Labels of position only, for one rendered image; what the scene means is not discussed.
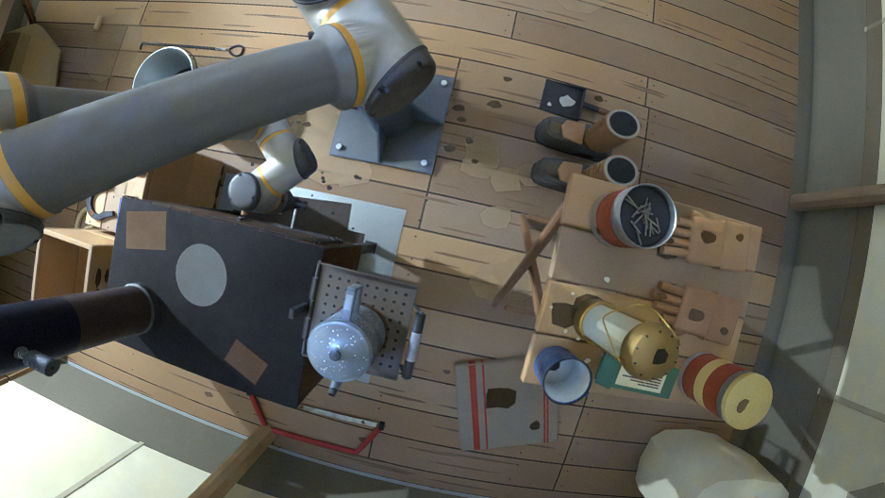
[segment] perforated metal plate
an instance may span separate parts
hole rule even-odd
[[[320,263],[310,328],[341,309],[347,286],[362,284],[362,303],[375,308],[388,326],[387,341],[372,360],[368,374],[396,380],[406,352],[418,286],[375,274],[363,274]]]

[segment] gray speckled kettle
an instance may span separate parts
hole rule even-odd
[[[347,288],[344,305],[308,335],[308,359],[313,368],[332,381],[334,396],[342,382],[362,377],[387,339],[384,320],[362,304],[362,286]]]

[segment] wooden box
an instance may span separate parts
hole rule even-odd
[[[108,288],[114,236],[103,230],[45,228],[37,243],[31,299]]]
[[[224,167],[221,161],[191,154],[150,173],[136,176],[109,191],[96,194],[92,199],[92,208],[96,212],[117,213],[120,210],[120,199],[125,195],[145,201],[215,208],[224,182]],[[86,223],[111,232],[117,230],[116,214],[101,221],[87,216]]]

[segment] gray robotic arm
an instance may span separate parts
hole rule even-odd
[[[42,234],[40,219],[215,143],[326,104],[363,105],[371,116],[384,117],[430,83],[433,59],[390,0],[307,2],[297,3],[316,32],[309,41],[131,91],[79,94],[70,106],[45,106],[45,114],[58,113],[33,122],[22,116],[37,103],[27,102],[25,90],[12,89],[21,98],[13,99],[19,103],[12,109],[15,127],[0,132],[0,255],[33,244]],[[26,85],[18,75],[13,79]],[[296,147],[293,141],[295,159]],[[273,191],[285,194],[304,178],[293,163],[295,172],[290,166],[271,174],[271,164],[260,173]],[[306,173],[309,164],[302,168]],[[263,211],[271,205],[260,198],[267,186],[253,176],[259,181],[254,209]]]

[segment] bucket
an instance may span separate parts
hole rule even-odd
[[[624,187],[629,187],[639,180],[639,168],[626,156],[609,156],[582,174]]]
[[[655,249],[676,231],[676,204],[657,185],[641,183],[604,195],[593,204],[590,228],[614,247]]]
[[[685,360],[676,380],[683,394],[738,430],[762,422],[771,408],[771,382],[710,353]]]
[[[632,112],[615,109],[584,133],[584,145],[594,152],[607,153],[618,145],[639,136],[639,119]]]
[[[559,405],[580,400],[593,383],[590,367],[562,346],[542,349],[534,367],[544,394]]]
[[[175,46],[163,47],[142,62],[132,80],[132,88],[193,71],[198,67],[196,59],[187,50]]]
[[[667,375],[679,358],[679,338],[669,326],[637,320],[595,296],[576,305],[574,324],[579,336],[618,358],[638,379]]]

